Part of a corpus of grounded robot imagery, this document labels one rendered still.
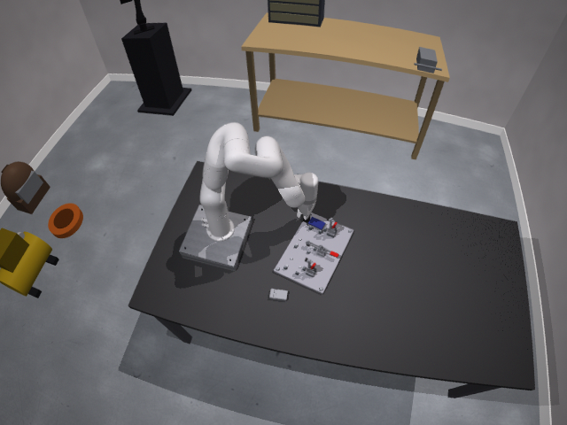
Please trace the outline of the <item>blue flat plate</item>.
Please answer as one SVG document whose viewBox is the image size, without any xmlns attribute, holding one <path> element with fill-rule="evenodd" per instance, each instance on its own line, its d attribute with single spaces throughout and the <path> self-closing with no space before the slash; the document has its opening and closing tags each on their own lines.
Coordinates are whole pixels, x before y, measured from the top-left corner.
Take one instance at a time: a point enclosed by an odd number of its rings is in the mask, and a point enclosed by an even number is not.
<svg viewBox="0 0 567 425">
<path fill-rule="evenodd" d="M 312 217 L 308 222 L 308 226 L 311 226 L 312 228 L 315 228 L 317 230 L 323 230 L 325 222 Z"/>
</svg>

